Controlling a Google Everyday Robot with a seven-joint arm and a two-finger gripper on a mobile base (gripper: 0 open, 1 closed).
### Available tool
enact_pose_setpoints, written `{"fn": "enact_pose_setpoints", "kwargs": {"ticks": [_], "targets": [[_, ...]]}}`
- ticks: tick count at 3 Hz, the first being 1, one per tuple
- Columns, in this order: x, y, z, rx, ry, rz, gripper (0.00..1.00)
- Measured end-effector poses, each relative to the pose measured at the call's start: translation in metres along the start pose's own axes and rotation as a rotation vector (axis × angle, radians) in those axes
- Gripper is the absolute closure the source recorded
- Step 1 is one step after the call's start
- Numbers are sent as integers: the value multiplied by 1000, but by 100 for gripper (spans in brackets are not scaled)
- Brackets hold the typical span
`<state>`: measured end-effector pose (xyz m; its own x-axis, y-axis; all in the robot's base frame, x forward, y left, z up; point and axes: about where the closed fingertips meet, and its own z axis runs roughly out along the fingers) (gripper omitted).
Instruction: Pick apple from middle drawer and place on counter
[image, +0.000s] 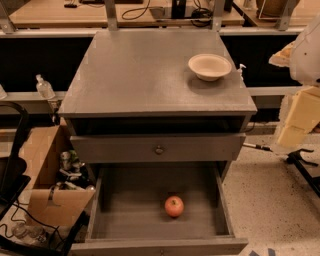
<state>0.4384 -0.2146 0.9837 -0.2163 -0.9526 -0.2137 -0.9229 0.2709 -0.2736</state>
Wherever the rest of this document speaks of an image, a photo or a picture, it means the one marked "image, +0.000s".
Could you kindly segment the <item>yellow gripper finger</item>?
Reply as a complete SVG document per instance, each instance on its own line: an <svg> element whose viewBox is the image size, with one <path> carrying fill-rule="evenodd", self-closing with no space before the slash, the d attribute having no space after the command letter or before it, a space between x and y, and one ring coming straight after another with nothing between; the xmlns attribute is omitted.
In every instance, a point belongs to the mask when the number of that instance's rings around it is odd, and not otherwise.
<svg viewBox="0 0 320 256"><path fill-rule="evenodd" d="M291 106L276 144L284 148L295 148L319 123L320 88L303 87L292 97Z"/></svg>
<svg viewBox="0 0 320 256"><path fill-rule="evenodd" d="M291 42L287 44L284 48L273 54L269 58L269 63L277 67L289 67L293 45L294 43Z"/></svg>

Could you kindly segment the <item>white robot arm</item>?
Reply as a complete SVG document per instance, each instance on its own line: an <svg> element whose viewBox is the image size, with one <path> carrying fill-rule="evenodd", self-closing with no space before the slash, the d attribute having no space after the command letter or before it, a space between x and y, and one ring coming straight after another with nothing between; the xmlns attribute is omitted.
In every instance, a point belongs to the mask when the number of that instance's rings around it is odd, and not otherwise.
<svg viewBox="0 0 320 256"><path fill-rule="evenodd" d="M320 15L293 42L273 54L269 63L288 67L291 78L302 85L283 99L272 144L276 152L289 152L320 123Z"/></svg>

